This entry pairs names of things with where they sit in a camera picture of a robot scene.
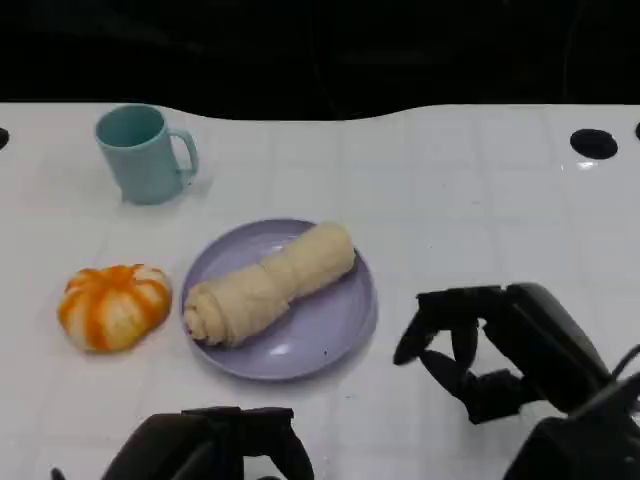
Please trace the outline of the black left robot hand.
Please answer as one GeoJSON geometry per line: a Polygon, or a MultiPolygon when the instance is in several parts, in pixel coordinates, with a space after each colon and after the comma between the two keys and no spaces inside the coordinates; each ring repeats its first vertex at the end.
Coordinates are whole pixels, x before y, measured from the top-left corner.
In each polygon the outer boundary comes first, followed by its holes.
{"type": "Polygon", "coordinates": [[[290,408],[210,407],[154,414],[131,434],[105,479],[243,479],[244,459],[267,457],[284,479],[313,479],[290,408]]]}

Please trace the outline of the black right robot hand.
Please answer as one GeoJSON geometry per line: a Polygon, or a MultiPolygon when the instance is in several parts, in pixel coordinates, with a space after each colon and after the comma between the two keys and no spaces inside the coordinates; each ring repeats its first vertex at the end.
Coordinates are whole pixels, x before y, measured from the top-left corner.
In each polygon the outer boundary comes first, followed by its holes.
{"type": "Polygon", "coordinates": [[[417,301],[393,362],[420,360],[475,425],[515,416],[536,401],[570,413],[611,381],[585,332],[537,283],[450,288],[420,293],[417,301]],[[480,335],[520,373],[474,374],[480,335]]]}

